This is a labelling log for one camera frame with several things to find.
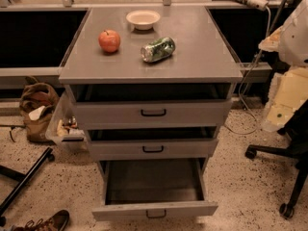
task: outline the floor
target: floor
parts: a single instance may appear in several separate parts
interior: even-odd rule
[[[48,0],[17,0],[17,3],[43,3]],[[50,0],[55,3],[61,0]],[[29,220],[47,219],[61,209],[70,212],[67,231],[107,230],[192,230],[306,231],[308,227],[308,186],[295,207],[292,219],[280,217],[278,209],[288,202],[297,170],[295,160],[258,154],[255,160],[244,156],[249,144],[286,147],[288,140],[276,133],[260,129],[262,106],[252,109],[256,120],[245,110],[231,110],[226,126],[221,127],[219,144],[203,176],[208,199],[218,203],[213,216],[198,218],[164,218],[146,221],[97,222],[91,209],[100,206],[104,182],[89,152],[67,149],[55,144],[35,144],[26,139],[26,131],[0,129],[0,165],[26,173],[41,153],[50,146],[54,162],[45,162],[19,197],[5,212],[6,227],[25,225]],[[16,109],[0,106],[2,124],[22,124]],[[0,201],[15,182],[0,176]]]

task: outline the brown bag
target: brown bag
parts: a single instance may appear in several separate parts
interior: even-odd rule
[[[45,133],[53,112],[59,102],[59,95],[48,84],[35,83],[27,85],[22,92],[19,110],[24,117],[27,139],[32,142],[48,142]],[[38,120],[31,120],[29,113],[41,106],[45,106]]]

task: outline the green can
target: green can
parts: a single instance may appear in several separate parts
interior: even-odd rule
[[[165,37],[152,41],[141,48],[141,55],[145,62],[154,63],[171,56],[175,50],[172,38]]]

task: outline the brown shoe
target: brown shoe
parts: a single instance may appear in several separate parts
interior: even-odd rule
[[[13,231],[64,231],[69,221],[69,212],[61,210],[50,219],[40,219],[37,224],[32,220],[28,221],[25,227],[16,227]]]

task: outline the gray tabletop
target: gray tabletop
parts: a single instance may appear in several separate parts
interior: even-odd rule
[[[152,30],[139,31],[126,21],[134,10],[152,10],[161,19]],[[104,53],[98,36],[106,29],[119,32],[121,45]],[[145,63],[141,47],[154,39],[171,37],[172,56]],[[242,74],[208,11],[203,6],[92,8],[62,70],[64,84],[240,82]]]

